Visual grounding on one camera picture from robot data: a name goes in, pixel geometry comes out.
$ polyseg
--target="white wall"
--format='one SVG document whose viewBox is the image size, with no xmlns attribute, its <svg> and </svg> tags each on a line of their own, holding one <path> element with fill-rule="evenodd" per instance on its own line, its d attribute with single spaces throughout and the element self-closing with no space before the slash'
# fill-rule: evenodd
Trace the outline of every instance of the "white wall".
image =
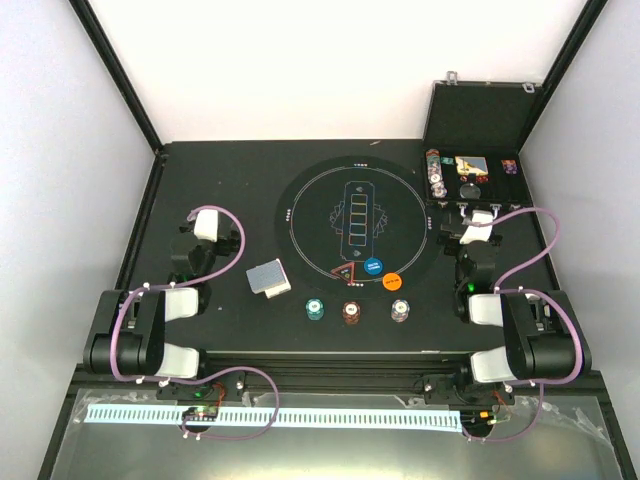
<svg viewBox="0 0 640 480">
<path fill-rule="evenodd" d="M 68 2 L 4 0 L 0 52 L 0 476 L 27 479 L 153 157 Z"/>
<path fill-rule="evenodd" d="M 541 82 L 585 0 L 91 0 L 165 142 L 420 138 L 434 80 Z"/>
<path fill-rule="evenodd" d="M 611 0 L 523 156 L 536 204 L 556 211 L 553 252 L 640 468 L 640 3 Z"/>
</svg>

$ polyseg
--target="white backdrop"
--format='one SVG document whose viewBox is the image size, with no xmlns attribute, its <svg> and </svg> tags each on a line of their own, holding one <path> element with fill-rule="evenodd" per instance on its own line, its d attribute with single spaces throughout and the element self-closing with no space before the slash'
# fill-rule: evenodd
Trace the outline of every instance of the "white backdrop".
<svg viewBox="0 0 640 480">
<path fill-rule="evenodd" d="M 93 0 L 163 142 L 419 138 L 431 84 L 544 80 L 585 0 Z"/>
</svg>

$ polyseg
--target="black frame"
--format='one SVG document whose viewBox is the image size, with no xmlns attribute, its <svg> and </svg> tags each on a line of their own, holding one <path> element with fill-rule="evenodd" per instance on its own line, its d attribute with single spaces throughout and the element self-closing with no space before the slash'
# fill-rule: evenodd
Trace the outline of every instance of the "black frame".
<svg viewBox="0 0 640 480">
<path fill-rule="evenodd" d="M 109 74 L 121 92 L 125 103 L 128 105 L 138 126 L 147 139 L 150 148 L 156 155 L 132 234 L 125 251 L 122 267 L 116 281 L 116 288 L 124 289 L 129 286 L 131 281 L 133 267 L 136 263 L 167 156 L 163 154 L 163 143 L 158 137 L 151 120 L 145 112 L 89 1 L 69 0 L 69 3 L 87 31 L 89 38 L 102 58 Z M 539 102 L 534 106 L 527 126 L 523 131 L 520 147 L 533 130 L 542 111 L 555 92 L 606 3 L 607 0 L 587 0 L 585 7 L 542 85 L 543 94 Z M 545 240 L 537 218 L 535 228 L 538 241 L 540 242 L 541 248 L 543 248 L 545 246 Z M 551 265 L 551 260 L 547 257 L 545 261 L 547 262 L 553 285 L 559 289 L 559 283 Z M 344 360 L 344 358 L 339 357 L 328 359 L 327 357 L 316 356 L 314 358 L 313 355 L 286 355 L 279 358 L 261 357 L 260 355 L 250 354 L 234 354 L 233 358 L 213 356 L 214 364 L 218 363 L 222 365 L 229 362 L 234 365 L 244 364 L 262 368 L 269 372 L 276 382 L 280 380 L 280 383 L 287 384 L 285 391 L 325 393 L 386 392 L 400 395 L 415 395 L 417 393 L 414 390 L 416 377 L 422 376 L 426 370 L 433 372 L 432 369 L 434 368 L 434 365 L 430 361 L 420 355 L 402 356 L 401 360 L 399 360 L 398 357 L 386 359 L 384 364 L 381 362 L 380 355 L 359 355 L 358 365 L 355 368 L 350 368 L 348 371 L 343 370 Z M 322 375 L 322 371 L 326 372 L 327 369 L 332 371 L 332 375 L 329 377 Z M 249 386 L 252 385 L 251 382 L 254 382 L 253 391 L 267 389 L 265 385 L 261 385 L 257 377 L 257 381 L 254 380 L 251 375 L 248 375 L 247 379 L 246 384 Z M 58 416 L 38 478 L 50 478 L 78 391 L 86 388 L 123 390 L 132 388 L 132 385 L 117 382 L 110 375 L 88 374 L 84 371 L 82 364 L 78 364 L 63 400 L 60 415 Z M 133 388 L 156 390 L 157 386 L 155 384 L 142 384 L 135 385 Z M 622 437 L 620 425 L 601 374 L 593 371 L 589 375 L 574 381 L 571 386 L 549 386 L 548 389 L 550 395 L 595 396 L 598 399 L 622 474 L 625 479 L 636 479 L 637 476 L 631 462 L 631 457 Z M 537 390 L 521 387 L 516 389 L 515 393 L 520 395 L 536 395 Z"/>
</svg>

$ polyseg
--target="led strip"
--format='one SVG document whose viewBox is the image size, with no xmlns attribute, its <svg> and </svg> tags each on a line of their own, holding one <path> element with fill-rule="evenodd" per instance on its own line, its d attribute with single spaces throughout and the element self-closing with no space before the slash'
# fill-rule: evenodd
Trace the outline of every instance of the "led strip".
<svg viewBox="0 0 640 480">
<path fill-rule="evenodd" d="M 187 406 L 93 404 L 85 423 L 180 425 Z M 193 420 L 188 425 L 263 427 L 273 408 L 221 407 L 215 421 Z M 435 430 L 461 432 L 460 412 L 448 410 L 382 410 L 344 408 L 281 408 L 273 427 Z"/>
</svg>

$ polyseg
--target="triangular marker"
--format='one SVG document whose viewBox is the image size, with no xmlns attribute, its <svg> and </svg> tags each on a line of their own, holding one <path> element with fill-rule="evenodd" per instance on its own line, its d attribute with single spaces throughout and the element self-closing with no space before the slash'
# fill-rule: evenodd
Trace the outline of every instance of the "triangular marker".
<svg viewBox="0 0 640 480">
<path fill-rule="evenodd" d="M 345 263 L 331 270 L 331 273 L 342 278 L 348 284 L 352 284 L 355 280 L 356 262 Z"/>
</svg>

